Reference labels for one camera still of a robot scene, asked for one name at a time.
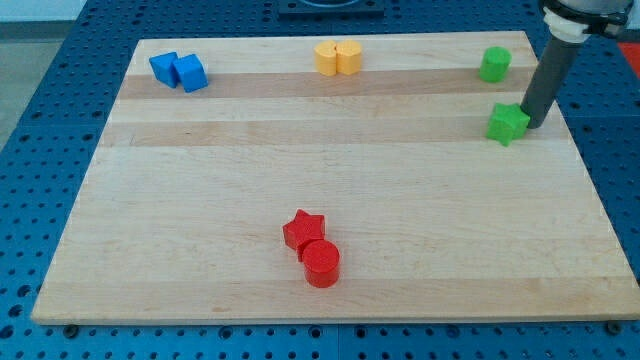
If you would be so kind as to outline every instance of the yellow cube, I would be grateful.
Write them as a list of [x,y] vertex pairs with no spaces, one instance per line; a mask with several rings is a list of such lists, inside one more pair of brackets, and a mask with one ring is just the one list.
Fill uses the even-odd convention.
[[316,70],[326,76],[336,74],[336,42],[323,41],[313,49],[315,53]]
[[355,74],[362,68],[362,45],[354,40],[338,43],[337,70],[341,74]]

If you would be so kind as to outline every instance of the blue pegboard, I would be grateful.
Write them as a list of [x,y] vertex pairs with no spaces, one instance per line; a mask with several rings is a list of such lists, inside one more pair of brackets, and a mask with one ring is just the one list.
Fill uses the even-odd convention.
[[[640,359],[638,322],[81,327],[68,339],[29,320],[139,39],[488,30],[524,30],[538,55],[549,37],[535,0],[386,0],[382,17],[291,19],[269,0],[87,1],[0,154],[0,359]],[[638,84],[593,38],[558,95],[636,277]]]

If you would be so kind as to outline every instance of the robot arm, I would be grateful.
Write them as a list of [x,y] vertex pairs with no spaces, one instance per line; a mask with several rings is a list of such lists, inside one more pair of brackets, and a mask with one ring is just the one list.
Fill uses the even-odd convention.
[[640,23],[640,15],[636,16],[640,9],[633,5],[633,0],[540,0],[551,40],[520,105],[531,117],[530,129],[544,122],[562,81],[590,35],[640,41],[640,32],[633,30],[634,22]]

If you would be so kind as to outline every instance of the red cylinder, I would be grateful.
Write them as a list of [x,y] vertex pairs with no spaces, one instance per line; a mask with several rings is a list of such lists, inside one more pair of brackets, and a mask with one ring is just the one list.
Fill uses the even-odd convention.
[[307,245],[302,253],[304,276],[309,284],[326,288],[340,276],[340,252],[330,241],[317,240]]

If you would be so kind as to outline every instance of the red star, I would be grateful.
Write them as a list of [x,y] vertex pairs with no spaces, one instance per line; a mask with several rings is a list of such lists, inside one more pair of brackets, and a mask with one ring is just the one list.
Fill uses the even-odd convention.
[[298,209],[295,218],[282,227],[284,242],[298,253],[302,261],[302,252],[309,243],[324,239],[324,215],[310,215]]

